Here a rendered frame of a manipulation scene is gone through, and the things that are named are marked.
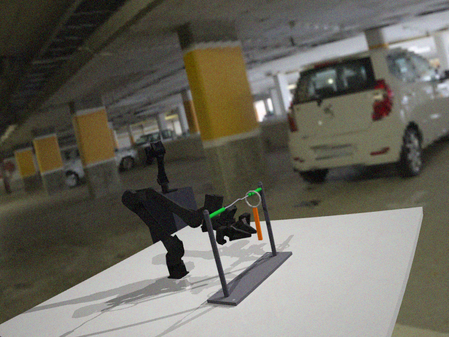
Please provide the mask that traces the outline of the orange handle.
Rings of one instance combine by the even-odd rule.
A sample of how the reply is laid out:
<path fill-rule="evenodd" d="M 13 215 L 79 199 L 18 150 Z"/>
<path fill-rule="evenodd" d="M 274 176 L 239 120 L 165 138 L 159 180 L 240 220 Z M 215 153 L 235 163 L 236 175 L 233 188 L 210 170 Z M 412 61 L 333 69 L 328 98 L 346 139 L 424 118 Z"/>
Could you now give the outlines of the orange handle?
<path fill-rule="evenodd" d="M 259 193 L 256 192 L 256 191 L 249 191 L 249 192 L 246 193 L 246 196 L 247 196 L 249 193 L 256 193 L 256 194 L 259 196 L 259 203 L 258 203 L 257 206 L 249 205 L 249 203 L 247 202 L 247 198 L 245 198 L 245 201 L 246 201 L 246 203 L 247 203 L 248 206 L 250 206 L 250 207 L 253 208 L 253 216 L 254 216 L 254 221 L 255 221 L 256 231 L 257 231 L 257 235 L 258 235 L 258 240 L 262 240 L 262 232 L 261 232 L 261 227 L 260 227 L 260 222 L 259 222 L 259 217 L 258 217 L 258 212 L 257 212 L 257 207 L 258 207 L 258 206 L 260 205 L 260 203 L 261 203 L 261 198 L 260 198 L 261 196 L 260 196 Z M 245 196 L 245 197 L 246 197 L 246 196 Z"/>

